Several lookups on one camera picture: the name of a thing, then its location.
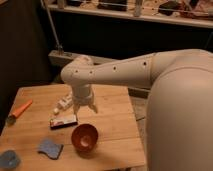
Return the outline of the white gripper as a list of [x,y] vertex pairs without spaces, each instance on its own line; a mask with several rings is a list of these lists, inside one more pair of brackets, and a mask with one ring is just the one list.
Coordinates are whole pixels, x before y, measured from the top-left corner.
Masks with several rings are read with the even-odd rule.
[[89,106],[95,113],[98,113],[98,108],[93,105],[94,93],[90,84],[73,86],[72,87],[73,113],[77,115],[80,106]]

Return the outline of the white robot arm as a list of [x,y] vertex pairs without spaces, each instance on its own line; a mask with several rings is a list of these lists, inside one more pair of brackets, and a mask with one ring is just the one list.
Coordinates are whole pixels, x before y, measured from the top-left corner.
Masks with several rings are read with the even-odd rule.
[[95,65],[81,55],[61,71],[75,108],[93,84],[148,88],[149,171],[213,171],[213,52],[184,49]]

